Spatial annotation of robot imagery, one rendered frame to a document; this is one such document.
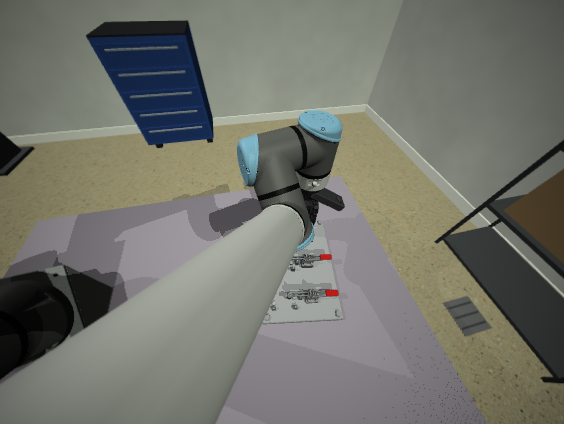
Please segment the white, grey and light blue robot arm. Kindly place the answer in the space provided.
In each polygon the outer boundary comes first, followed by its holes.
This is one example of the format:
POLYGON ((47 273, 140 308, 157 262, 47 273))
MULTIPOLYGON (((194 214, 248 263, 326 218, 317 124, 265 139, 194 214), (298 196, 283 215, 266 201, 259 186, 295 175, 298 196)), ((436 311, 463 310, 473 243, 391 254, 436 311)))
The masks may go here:
POLYGON ((262 212, 65 342, 74 312, 60 290, 1 285, 0 380, 37 360, 0 384, 0 424, 216 424, 295 252, 314 239, 301 189, 345 208, 325 188, 341 133, 309 110, 239 140, 262 212))

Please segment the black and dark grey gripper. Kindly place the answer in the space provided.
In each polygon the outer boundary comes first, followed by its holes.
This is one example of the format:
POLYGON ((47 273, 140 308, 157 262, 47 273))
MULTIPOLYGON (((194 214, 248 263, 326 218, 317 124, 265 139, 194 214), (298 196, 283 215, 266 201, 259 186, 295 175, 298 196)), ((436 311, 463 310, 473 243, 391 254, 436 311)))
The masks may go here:
MULTIPOLYGON (((321 190, 322 190, 322 189, 321 189, 321 190)), ((314 199, 311 199, 311 195, 312 195, 312 194, 315 194, 315 193, 318 193, 318 192, 320 192, 321 190, 318 190, 318 191, 306 191, 306 190, 301 189, 301 191, 303 191, 303 192, 302 192, 303 198, 304 198, 304 201, 305 201, 307 210, 308 210, 308 214, 309 214, 310 220, 311 220, 311 222, 312 222, 313 225, 314 225, 315 222, 316 222, 316 217, 317 217, 318 209, 319 209, 319 203, 318 203, 318 201, 316 201, 316 200, 314 200, 314 199), (307 193, 311 193, 311 194, 307 194, 307 193)))

